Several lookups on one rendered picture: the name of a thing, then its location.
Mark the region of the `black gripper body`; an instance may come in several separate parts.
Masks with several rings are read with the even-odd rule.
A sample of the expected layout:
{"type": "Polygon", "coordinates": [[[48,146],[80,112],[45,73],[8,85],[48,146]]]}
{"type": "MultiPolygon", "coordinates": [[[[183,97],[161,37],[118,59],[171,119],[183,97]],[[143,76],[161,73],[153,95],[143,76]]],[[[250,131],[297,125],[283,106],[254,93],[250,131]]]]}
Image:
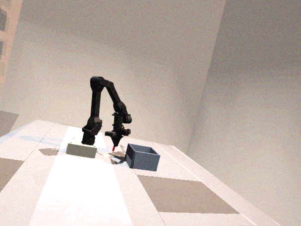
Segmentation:
{"type": "Polygon", "coordinates": [[[105,136],[110,136],[110,137],[122,136],[122,134],[117,133],[117,130],[118,130],[119,126],[121,126],[121,128],[122,128],[122,126],[124,126],[124,125],[122,125],[122,123],[114,123],[112,126],[113,126],[113,130],[106,131],[105,136]]]}

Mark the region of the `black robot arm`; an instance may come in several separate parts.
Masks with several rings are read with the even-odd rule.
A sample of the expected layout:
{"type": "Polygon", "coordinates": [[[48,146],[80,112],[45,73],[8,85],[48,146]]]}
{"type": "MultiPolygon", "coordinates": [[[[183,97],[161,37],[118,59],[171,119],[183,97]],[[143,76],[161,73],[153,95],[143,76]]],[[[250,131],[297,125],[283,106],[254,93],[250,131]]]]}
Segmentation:
{"type": "MultiPolygon", "coordinates": [[[[113,82],[105,80],[102,76],[94,76],[90,79],[90,86],[92,89],[91,116],[88,119],[87,125],[82,128],[82,132],[84,133],[81,143],[94,146],[95,136],[98,135],[102,127],[102,120],[99,119],[99,109],[101,91],[104,87],[106,87],[113,101],[115,112],[112,115],[114,116],[114,123],[131,123],[132,117],[128,114],[125,104],[120,100],[113,82]]],[[[131,134],[130,129],[124,128],[125,127],[121,128],[121,126],[119,126],[117,133],[123,136],[131,134]]]]}

